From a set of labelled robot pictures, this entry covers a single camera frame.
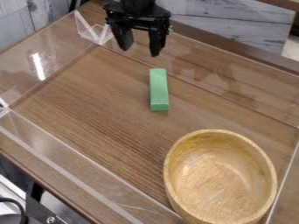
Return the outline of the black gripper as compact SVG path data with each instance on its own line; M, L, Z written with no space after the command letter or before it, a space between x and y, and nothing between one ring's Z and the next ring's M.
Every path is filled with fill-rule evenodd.
M166 45L173 13L155 0L106 0L103 9L121 49L127 51L134 44L133 29L147 31L151 56L157 57Z

